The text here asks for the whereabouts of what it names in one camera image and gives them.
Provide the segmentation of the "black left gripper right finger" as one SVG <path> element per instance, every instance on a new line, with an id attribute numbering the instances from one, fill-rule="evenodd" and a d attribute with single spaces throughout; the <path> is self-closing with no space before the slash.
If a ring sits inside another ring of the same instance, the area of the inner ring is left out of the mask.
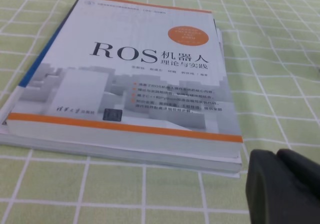
<path id="1" fill-rule="evenodd" d="M 276 156 L 316 196 L 320 196 L 320 165 L 289 149 L 280 149 Z"/>

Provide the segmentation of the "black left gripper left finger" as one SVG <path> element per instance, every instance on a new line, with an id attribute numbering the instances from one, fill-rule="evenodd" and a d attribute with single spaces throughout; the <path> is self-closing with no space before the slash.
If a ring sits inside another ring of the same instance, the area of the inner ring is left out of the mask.
<path id="1" fill-rule="evenodd" d="M 245 193 L 252 224 L 320 222 L 320 197 L 271 151 L 251 151 Z"/>

